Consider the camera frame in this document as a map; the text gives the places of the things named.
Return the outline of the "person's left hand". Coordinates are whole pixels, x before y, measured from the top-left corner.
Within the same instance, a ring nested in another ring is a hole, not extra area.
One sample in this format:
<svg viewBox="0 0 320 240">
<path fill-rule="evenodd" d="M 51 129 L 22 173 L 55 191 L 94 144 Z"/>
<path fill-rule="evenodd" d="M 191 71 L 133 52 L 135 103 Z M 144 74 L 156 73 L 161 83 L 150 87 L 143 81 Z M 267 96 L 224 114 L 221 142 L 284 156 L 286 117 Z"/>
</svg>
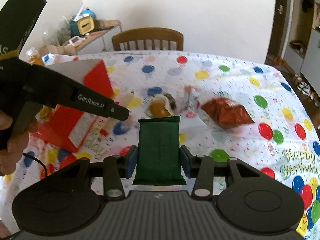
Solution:
<svg viewBox="0 0 320 240">
<path fill-rule="evenodd" d="M 38 130 L 36 118 L 29 124 L 21 134 L 12 135 L 8 140 L 7 148 L 1 150 L 1 173 L 9 175 L 14 173 L 16 165 L 20 161 L 23 151 L 29 144 L 29 132 L 35 133 Z"/>
</svg>

